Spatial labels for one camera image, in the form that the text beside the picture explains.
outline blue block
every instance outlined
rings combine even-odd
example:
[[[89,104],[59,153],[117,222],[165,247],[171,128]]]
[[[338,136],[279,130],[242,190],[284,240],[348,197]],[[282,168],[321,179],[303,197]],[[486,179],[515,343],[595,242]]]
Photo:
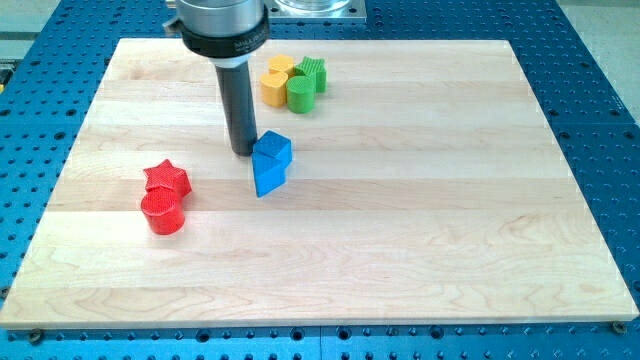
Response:
[[[278,159],[254,152],[251,155],[253,164],[253,181],[256,184],[256,195],[263,197],[284,184],[284,164]]]
[[[271,130],[262,135],[260,140],[253,145],[253,152],[278,159],[285,168],[293,160],[291,140]]]

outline yellow hexagon block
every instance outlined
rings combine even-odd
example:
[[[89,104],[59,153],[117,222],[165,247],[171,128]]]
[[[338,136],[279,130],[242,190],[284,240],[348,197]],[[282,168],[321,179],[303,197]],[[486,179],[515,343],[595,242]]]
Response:
[[[280,107],[286,104],[287,80],[289,80],[289,75],[284,72],[262,75],[260,77],[260,93],[262,101],[273,107]]]
[[[293,77],[295,75],[295,63],[291,56],[276,55],[269,59],[269,73],[274,74],[277,72],[283,72]]]

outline red star block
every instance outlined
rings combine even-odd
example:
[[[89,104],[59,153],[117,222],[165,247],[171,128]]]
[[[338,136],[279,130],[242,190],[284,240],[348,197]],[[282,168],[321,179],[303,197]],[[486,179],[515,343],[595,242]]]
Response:
[[[184,224],[182,198],[191,192],[187,172],[174,167],[169,160],[144,169],[147,195],[140,207],[151,230],[156,234],[172,234]]]
[[[144,169],[144,173],[147,175],[147,192],[162,187],[175,191],[181,198],[191,192],[187,172],[174,167],[168,159],[156,167]]]

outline wooden board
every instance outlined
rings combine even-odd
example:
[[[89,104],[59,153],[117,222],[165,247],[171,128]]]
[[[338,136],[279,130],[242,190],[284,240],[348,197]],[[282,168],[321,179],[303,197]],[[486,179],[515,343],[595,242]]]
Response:
[[[507,42],[270,41],[324,57],[288,183],[257,199],[213,67],[122,40],[1,312],[8,328],[630,320],[638,310]],[[187,169],[179,233],[143,168]]]

